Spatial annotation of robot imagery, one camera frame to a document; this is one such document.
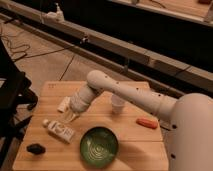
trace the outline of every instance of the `red object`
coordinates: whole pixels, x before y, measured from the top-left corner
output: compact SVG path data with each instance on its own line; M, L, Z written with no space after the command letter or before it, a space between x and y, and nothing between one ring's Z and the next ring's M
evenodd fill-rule
M142 126L145 126L147 128L152 128L152 129L156 129L158 127L158 122L157 121L151 121L149 119L146 118L138 118L136 120L136 123Z

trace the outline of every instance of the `green bowl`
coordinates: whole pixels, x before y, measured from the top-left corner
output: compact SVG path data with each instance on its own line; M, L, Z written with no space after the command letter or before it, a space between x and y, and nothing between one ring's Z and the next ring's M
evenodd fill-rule
M94 127L82 137L80 152L89 165L95 168L103 168L116 157L118 140L110 129Z

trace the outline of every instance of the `paper cup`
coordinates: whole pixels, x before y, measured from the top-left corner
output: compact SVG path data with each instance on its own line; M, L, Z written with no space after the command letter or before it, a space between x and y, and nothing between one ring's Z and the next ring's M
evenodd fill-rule
M120 114L122 113L123 108L125 106L125 100L113 94L111 97L111 104L112 104L112 112L114 114Z

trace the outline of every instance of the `wooden tabletop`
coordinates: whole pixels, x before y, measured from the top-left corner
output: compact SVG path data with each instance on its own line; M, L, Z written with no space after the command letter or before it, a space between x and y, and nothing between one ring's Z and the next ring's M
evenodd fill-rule
M147 82L125 82L126 84L149 89ZM160 128L156 130L136 124L139 117L156 120L143 110L126 102L121 114L113 114L110 104L111 93L104 92L95 99L91 107L74 122L67 124L75 130L70 144L50 136L42 127L43 119L57 120L57 107L65 96L78 91L85 82L46 82L33 118L27 128L24 140L14 161L14 171L83 171L97 170L88 166L80 156L80 140L92 127L105 126L111 129L119 140L116 159L105 169L112 171L167 171L168 160ZM26 151L32 143L46 148L46 153L33 155Z

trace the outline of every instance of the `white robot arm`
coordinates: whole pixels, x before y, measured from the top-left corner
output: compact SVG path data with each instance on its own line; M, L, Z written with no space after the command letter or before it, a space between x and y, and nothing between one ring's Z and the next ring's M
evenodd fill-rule
M213 101L193 93L175 99L134 88L113 80L101 71L91 71L87 84L71 96L74 113L86 111L103 91L112 92L171 124L169 171L213 170Z

